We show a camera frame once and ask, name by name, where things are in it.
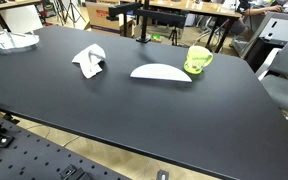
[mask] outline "white wall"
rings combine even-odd
[[[33,5],[2,10],[0,13],[12,32],[25,33],[43,27]]]

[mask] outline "wooden desk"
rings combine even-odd
[[[121,2],[135,2],[135,0],[121,0]],[[158,8],[166,8],[166,9],[173,9],[177,11],[188,11],[192,14],[200,14],[200,15],[207,15],[213,17],[220,17],[220,18],[227,18],[229,21],[225,26],[225,31],[223,36],[216,47],[215,53],[218,53],[223,46],[223,43],[226,39],[226,36],[231,29],[233,23],[241,17],[240,13],[235,12],[234,10],[224,8],[222,4],[218,3],[209,3],[209,2],[200,2],[199,4],[195,3],[193,0],[181,0],[181,1],[171,1],[171,0],[150,0],[149,6],[151,7],[158,7]],[[215,32],[215,29],[220,26],[219,19],[217,18],[216,23],[212,29],[210,37],[207,41],[206,48],[212,51],[210,46],[211,39]]]
[[[121,0],[121,2],[135,2],[135,0]],[[171,0],[150,0],[150,6],[167,9],[184,10],[193,14],[205,14],[220,17],[240,18],[241,14],[234,10],[224,8],[222,4],[200,2],[196,4],[192,0],[171,1]]]
[[[32,4],[38,4],[40,2],[41,0],[17,0],[16,2],[9,1],[7,3],[0,4],[0,10],[12,9],[12,8],[17,8],[17,7],[22,7],[22,6],[29,6]]]

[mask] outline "mug handle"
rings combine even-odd
[[[208,66],[213,60],[213,54],[211,52],[208,52],[208,60],[205,62],[204,66]]]

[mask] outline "pegboard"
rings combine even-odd
[[[70,164],[82,168],[94,180],[128,180],[107,167],[84,158],[9,121],[0,119],[4,133],[14,140],[0,148],[0,179],[61,179],[60,173]]]

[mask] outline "floor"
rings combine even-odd
[[[85,8],[81,8],[82,15],[88,21],[87,11]],[[56,17],[47,19],[47,22],[53,24],[59,24],[60,22]],[[67,22],[66,27],[73,28],[72,22]],[[83,29],[85,22],[79,20],[75,28]],[[163,30],[165,27],[151,27],[150,30]],[[181,44],[192,45],[195,42],[195,38],[200,34],[200,29],[196,27],[185,28]],[[204,45],[207,39],[204,38],[198,45]],[[231,49],[228,44],[230,40],[225,42],[223,52],[228,55],[235,55],[236,53]],[[165,40],[163,44],[169,44],[170,41]],[[201,173],[193,172],[178,166],[174,166],[168,163],[164,163],[158,160],[154,160],[148,157],[144,157],[135,153],[131,153],[119,148],[115,148],[109,145],[105,145],[99,142],[95,142],[83,137],[79,137],[67,132],[63,132],[58,129],[47,127],[41,124],[37,124],[25,119],[18,118],[20,120],[19,126],[28,129],[29,131],[40,135],[50,141],[53,141],[61,146],[85,156],[93,161],[96,161],[104,166],[111,168],[112,170],[119,172],[131,179],[143,179],[151,180],[156,179],[158,170],[163,169],[170,172],[170,178],[172,180],[179,179],[200,179],[211,180],[216,179]]]

